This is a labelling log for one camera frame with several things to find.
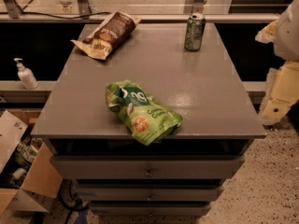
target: white bottle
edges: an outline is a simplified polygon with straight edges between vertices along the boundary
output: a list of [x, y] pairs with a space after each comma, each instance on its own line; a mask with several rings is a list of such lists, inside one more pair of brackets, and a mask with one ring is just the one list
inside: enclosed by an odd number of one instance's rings
[[19, 69], [18, 77], [20, 78], [21, 82], [24, 84], [26, 89], [28, 90], [35, 89], [38, 86], [36, 78], [30, 69], [26, 68], [25, 66], [23, 66], [22, 63], [20, 63], [21, 60], [22, 58], [14, 59]]

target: drawer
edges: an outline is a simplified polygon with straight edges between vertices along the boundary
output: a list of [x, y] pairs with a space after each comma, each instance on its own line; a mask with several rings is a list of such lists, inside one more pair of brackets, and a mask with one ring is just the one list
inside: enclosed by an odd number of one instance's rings
[[226, 179], [244, 157], [82, 157], [54, 156], [51, 163], [65, 179]]
[[110, 184], [76, 184], [77, 195], [85, 201], [140, 201], [140, 202], [211, 202], [223, 192], [223, 187], [197, 185], [196, 180], [171, 180], [168, 183], [149, 182]]
[[101, 203], [89, 204], [98, 216], [163, 216], [201, 217], [210, 210], [209, 204], [202, 203]]

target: gray tabletop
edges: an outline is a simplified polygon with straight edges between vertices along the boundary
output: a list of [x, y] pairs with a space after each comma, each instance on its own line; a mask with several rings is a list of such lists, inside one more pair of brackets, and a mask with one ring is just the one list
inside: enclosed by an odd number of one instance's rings
[[[95, 27], [86, 25], [79, 39]], [[139, 24], [106, 61], [74, 48], [32, 135], [131, 139], [105, 99], [107, 85], [131, 79], [184, 118], [166, 138], [264, 137], [215, 25], [206, 25], [196, 52], [184, 49], [185, 32], [186, 24]]]

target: drawer handle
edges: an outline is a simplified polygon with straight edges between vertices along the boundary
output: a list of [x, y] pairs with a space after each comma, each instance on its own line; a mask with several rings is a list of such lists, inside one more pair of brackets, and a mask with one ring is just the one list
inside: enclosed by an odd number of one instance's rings
[[149, 195], [149, 197], [147, 198], [147, 201], [149, 201], [149, 202], [153, 201], [153, 198], [151, 195]]
[[148, 171], [146, 173], [144, 173], [144, 176], [147, 178], [153, 177], [153, 173], [151, 172], [150, 168], [148, 168]]

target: green chip bag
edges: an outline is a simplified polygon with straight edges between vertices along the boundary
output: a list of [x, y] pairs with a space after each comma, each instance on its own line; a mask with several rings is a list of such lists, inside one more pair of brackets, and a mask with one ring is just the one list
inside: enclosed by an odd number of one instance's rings
[[106, 87], [107, 107], [118, 114], [132, 137], [148, 146], [178, 130], [183, 118], [154, 99], [131, 80]]

